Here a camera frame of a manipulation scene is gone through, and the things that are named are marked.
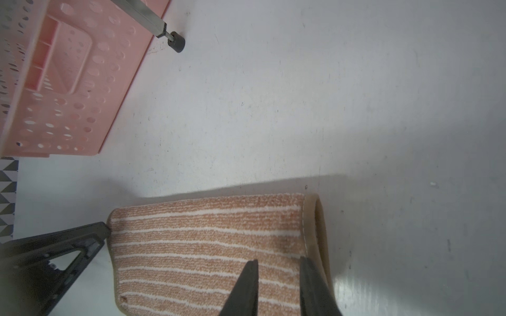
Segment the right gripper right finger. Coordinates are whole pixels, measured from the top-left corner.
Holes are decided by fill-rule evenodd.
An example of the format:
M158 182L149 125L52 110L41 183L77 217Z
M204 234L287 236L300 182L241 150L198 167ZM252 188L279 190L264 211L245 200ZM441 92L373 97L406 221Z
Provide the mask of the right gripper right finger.
M328 286L310 258L300 258L300 314L342 316Z

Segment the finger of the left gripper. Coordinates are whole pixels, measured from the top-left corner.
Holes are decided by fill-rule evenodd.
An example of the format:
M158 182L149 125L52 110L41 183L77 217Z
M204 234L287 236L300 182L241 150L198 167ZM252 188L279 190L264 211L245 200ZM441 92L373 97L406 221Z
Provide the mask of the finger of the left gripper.
M103 222L1 245L1 315L49 315L111 235Z

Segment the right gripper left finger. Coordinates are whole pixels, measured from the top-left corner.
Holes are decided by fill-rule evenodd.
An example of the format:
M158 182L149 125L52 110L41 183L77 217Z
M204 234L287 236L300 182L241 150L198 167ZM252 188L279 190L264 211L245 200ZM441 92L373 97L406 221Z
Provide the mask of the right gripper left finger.
M255 259L244 266L219 316L257 316L258 287L258 260Z

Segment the striped brown square dishcloth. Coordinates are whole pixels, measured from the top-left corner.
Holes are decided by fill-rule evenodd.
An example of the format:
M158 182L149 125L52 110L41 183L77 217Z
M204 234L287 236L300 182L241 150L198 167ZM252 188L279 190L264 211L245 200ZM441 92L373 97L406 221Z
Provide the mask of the striped brown square dishcloth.
M260 315L299 315L299 259L332 285L316 194L207 197L114 210L115 301L125 315L217 315L257 260Z

